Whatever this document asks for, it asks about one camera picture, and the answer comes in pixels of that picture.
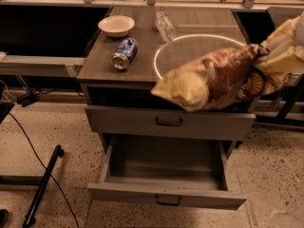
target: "closed drawer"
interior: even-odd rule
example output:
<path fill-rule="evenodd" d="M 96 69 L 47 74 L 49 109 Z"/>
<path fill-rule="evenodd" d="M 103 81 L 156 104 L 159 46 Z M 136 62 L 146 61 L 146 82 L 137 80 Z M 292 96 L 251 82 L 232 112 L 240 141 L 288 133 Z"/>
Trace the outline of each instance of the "closed drawer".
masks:
<path fill-rule="evenodd" d="M 230 191 L 218 141 L 113 135 L 96 200 L 236 210 L 246 201 Z"/>
<path fill-rule="evenodd" d="M 87 105 L 93 131 L 144 136 L 242 141 L 256 116 L 247 113 L 198 112 Z"/>

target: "black handle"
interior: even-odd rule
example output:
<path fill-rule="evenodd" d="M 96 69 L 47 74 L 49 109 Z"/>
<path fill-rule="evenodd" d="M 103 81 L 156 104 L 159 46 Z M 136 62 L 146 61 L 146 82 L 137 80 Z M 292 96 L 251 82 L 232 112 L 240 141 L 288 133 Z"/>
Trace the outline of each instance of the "black handle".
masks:
<path fill-rule="evenodd" d="M 165 125 L 165 126 L 181 126 L 182 125 L 182 118 L 180 118 L 180 121 L 178 123 L 176 123 L 176 122 L 162 121 L 159 118 L 156 118 L 155 119 L 155 123 L 157 125 Z"/>
<path fill-rule="evenodd" d="M 160 201 L 160 197 L 157 195 L 156 196 L 156 203 L 159 205 L 166 205 L 166 206 L 179 206 L 181 204 L 181 196 L 177 197 L 177 202 L 164 202 L 164 201 Z"/>

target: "concrete floor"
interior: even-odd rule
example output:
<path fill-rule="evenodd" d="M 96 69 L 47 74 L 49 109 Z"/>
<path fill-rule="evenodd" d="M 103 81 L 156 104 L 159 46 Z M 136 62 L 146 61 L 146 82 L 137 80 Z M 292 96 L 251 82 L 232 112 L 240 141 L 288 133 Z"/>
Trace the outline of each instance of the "concrete floor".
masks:
<path fill-rule="evenodd" d="M 248 199 L 237 211 L 128 204 L 93 200 L 86 187 L 103 166 L 105 153 L 88 125 L 84 104 L 17 105 L 15 116 L 44 164 L 60 144 L 65 155 L 54 168 L 79 227 L 304 227 L 303 129 L 255 123 L 228 161 L 233 191 Z M 0 125 L 1 175 L 42 175 L 28 140 L 8 116 Z M 9 210 L 6 227 L 22 227 L 36 187 L 0 186 L 0 208 Z M 32 227 L 77 227 L 53 180 Z"/>

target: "drawer front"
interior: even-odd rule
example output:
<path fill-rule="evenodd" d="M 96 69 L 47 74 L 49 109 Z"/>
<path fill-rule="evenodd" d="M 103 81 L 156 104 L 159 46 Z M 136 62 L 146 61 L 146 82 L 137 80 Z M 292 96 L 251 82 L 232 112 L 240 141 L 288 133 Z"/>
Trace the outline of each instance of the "drawer front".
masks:
<path fill-rule="evenodd" d="M 93 131 L 145 136 L 242 141 L 254 114 L 158 110 L 88 105 L 85 107 Z"/>
<path fill-rule="evenodd" d="M 96 200 L 236 210 L 246 201 L 230 191 L 220 142 L 115 135 Z"/>

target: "soda can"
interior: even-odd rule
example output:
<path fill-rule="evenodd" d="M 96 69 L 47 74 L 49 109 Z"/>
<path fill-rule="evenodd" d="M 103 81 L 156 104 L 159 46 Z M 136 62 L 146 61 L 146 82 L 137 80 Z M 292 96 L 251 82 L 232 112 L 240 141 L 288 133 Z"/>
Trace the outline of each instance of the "soda can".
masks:
<path fill-rule="evenodd" d="M 118 70 L 126 70 L 137 53 L 138 43 L 134 38 L 124 39 L 112 55 L 111 64 Z"/>

